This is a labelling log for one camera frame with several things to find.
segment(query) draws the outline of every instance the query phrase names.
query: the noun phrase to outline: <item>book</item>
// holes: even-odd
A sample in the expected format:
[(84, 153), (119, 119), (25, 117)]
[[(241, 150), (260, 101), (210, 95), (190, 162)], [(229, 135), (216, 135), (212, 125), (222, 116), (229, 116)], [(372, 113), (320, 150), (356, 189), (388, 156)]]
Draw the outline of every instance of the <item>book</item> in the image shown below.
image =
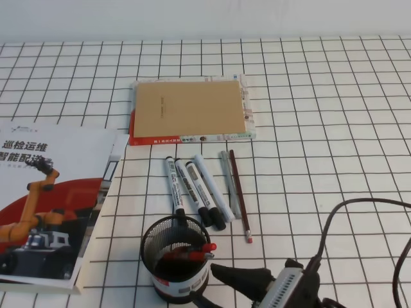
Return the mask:
[(243, 75), (135, 82), (130, 145), (251, 139), (256, 136)]
[(98, 198), (128, 135), (0, 124), (0, 290), (77, 293)]

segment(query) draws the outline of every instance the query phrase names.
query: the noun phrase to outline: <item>white grid tablecloth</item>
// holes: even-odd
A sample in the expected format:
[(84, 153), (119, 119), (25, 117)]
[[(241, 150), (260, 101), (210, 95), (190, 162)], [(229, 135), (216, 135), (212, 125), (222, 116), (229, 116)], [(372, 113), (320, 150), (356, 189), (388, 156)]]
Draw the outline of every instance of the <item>white grid tablecloth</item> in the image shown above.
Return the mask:
[[(307, 263), (343, 199), (411, 201), (409, 49), (411, 37), (399, 36), (0, 44), (0, 121), (126, 132), (135, 79), (245, 73), (258, 135), (128, 147), (94, 232), (83, 295), (2, 293), (0, 308), (172, 306), (155, 295), (139, 261), (142, 234), (171, 213), (168, 155), (202, 153), (228, 199), (218, 153), (235, 150), (254, 243), (245, 243), (241, 221), (211, 230), (214, 261), (266, 266), (274, 276), (287, 257)], [(195, 214), (191, 206), (186, 212)], [(327, 239), (320, 297), (348, 308), (393, 307), (393, 264), (410, 233), (401, 207), (342, 209)], [(410, 260), (400, 277), (403, 305), (411, 307)], [(205, 295), (225, 308), (250, 307), (214, 278)]]

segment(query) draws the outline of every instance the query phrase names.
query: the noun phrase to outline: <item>black marker cap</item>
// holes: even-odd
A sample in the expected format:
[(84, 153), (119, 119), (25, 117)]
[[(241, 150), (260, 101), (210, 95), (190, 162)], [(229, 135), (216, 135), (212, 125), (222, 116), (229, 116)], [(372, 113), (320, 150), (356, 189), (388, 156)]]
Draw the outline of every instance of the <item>black marker cap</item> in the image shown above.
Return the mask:
[(210, 215), (213, 223), (216, 225), (218, 231), (225, 229), (225, 222), (223, 217), (221, 216), (220, 210), (217, 207), (213, 207), (212, 209), (208, 210), (208, 214)]
[(177, 218), (177, 221), (179, 222), (179, 226), (188, 227), (186, 213), (184, 212), (184, 209), (175, 210), (175, 214), (177, 216), (180, 216), (180, 218)]
[(203, 221), (204, 226), (210, 227), (213, 225), (213, 220), (211, 219), (208, 209), (206, 207), (200, 207), (198, 209), (198, 215), (200, 215), (201, 220)]

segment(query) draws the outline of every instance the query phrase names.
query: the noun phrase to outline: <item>marker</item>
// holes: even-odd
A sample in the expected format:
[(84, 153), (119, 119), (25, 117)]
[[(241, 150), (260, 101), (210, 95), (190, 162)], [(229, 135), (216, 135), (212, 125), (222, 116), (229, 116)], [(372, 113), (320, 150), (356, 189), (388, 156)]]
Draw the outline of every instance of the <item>marker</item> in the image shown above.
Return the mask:
[(218, 186), (214, 181), (213, 176), (210, 175), (210, 173), (208, 172), (203, 156), (201, 156), (200, 154), (196, 154), (194, 157), (194, 161), (197, 163), (199, 170), (203, 174), (204, 180), (207, 182), (208, 187), (210, 187), (210, 190), (213, 193), (214, 198), (216, 199), (218, 208), (222, 212), (225, 221), (230, 223), (231, 221), (235, 220), (236, 218), (234, 217), (234, 214), (232, 213), (230, 207), (226, 204), (223, 194), (218, 189)]
[(175, 160), (175, 167), (177, 168), (177, 171), (179, 172), (179, 175), (181, 176), (181, 179), (184, 185), (186, 186), (188, 194), (193, 200), (193, 203), (197, 206), (198, 215), (200, 215), (203, 224), (206, 227), (210, 227), (211, 225), (213, 225), (213, 221), (211, 220), (210, 215), (208, 214), (208, 209), (204, 205), (203, 200), (198, 195), (193, 180), (190, 178), (190, 175), (188, 174), (186, 166), (184, 165), (181, 159), (177, 158)]
[(173, 195), (175, 214), (184, 217), (186, 213), (184, 212), (184, 207), (182, 204), (180, 185), (177, 180), (177, 170), (175, 169), (174, 160), (171, 156), (166, 158), (166, 169), (171, 194)]
[(201, 179), (201, 176), (197, 170), (197, 167), (194, 165), (193, 162), (188, 162), (186, 164), (186, 167), (187, 167), (188, 174), (190, 175), (190, 178), (193, 180), (195, 188), (197, 188), (198, 194), (200, 195), (204, 204), (208, 208), (208, 213), (211, 219), (213, 220), (213, 223), (216, 225), (218, 230), (224, 230), (226, 227), (224, 219), (223, 217), (221, 217), (220, 211), (216, 207), (214, 200), (212, 199), (209, 191), (207, 190), (206, 185)]

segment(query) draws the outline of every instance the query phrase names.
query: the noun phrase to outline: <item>cable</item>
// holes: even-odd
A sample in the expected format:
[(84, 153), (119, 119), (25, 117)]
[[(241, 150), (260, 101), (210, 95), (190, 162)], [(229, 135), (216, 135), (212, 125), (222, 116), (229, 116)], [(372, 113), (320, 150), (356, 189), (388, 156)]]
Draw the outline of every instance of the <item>cable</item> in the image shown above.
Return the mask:
[[(406, 207), (408, 209), (411, 209), (411, 204), (405, 203), (402, 201), (396, 201), (396, 200), (390, 200), (390, 199), (383, 199), (383, 198), (357, 198), (357, 199), (350, 199), (343, 201), (339, 203), (328, 215), (326, 224), (324, 225), (324, 230), (322, 231), (321, 234), (321, 240), (320, 240), (320, 246), (317, 254), (312, 257), (306, 267), (306, 271), (315, 271), (320, 267), (320, 262), (322, 259), (322, 254), (324, 253), (324, 249), (326, 247), (326, 237), (328, 235), (328, 230), (331, 225), (331, 220), (333, 219), (335, 213), (341, 209), (343, 206), (351, 203), (360, 203), (360, 202), (380, 202), (380, 203), (389, 203), (389, 204), (394, 204), (394, 205), (400, 205), (402, 207)], [(399, 280), (399, 271), (409, 253), (411, 250), (411, 239), (408, 241), (407, 245), (405, 246), (403, 252), (401, 253), (400, 258), (397, 261), (395, 270), (394, 270), (394, 276), (392, 278), (392, 294), (394, 295), (394, 302), (396, 305), (396, 308), (402, 308), (401, 302), (399, 301), (399, 295), (398, 295), (398, 280)], [(332, 301), (332, 302), (326, 302), (326, 305), (328, 305), (329, 308), (344, 308), (341, 304)]]
[(411, 238), (408, 240), (407, 245), (405, 245), (405, 248), (401, 255), (399, 256), (399, 259), (396, 264), (396, 268), (394, 270), (394, 275), (392, 277), (392, 295), (394, 296), (394, 303), (397, 308), (401, 307), (401, 302), (399, 301), (399, 296), (398, 296), (398, 280), (399, 280), (399, 271), (401, 270), (401, 267), (410, 252), (411, 249)]

